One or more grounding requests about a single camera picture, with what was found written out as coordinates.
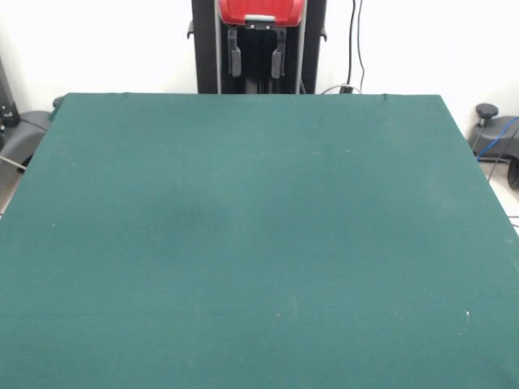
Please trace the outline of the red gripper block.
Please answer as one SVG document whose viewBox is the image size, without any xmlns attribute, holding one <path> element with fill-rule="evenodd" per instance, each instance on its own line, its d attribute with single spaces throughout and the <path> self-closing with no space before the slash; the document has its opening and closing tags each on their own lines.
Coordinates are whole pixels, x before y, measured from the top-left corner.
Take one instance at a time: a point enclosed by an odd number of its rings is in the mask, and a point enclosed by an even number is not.
<svg viewBox="0 0 519 389">
<path fill-rule="evenodd" d="M 241 25 L 261 22 L 276 27 L 297 27 L 303 17 L 303 0 L 220 0 L 221 20 L 225 24 Z M 276 48 L 272 52 L 271 76 L 279 79 L 285 75 L 286 29 L 274 28 Z M 238 29 L 229 27 L 228 67 L 232 77 L 242 73 L 242 52 L 238 46 Z"/>
</svg>

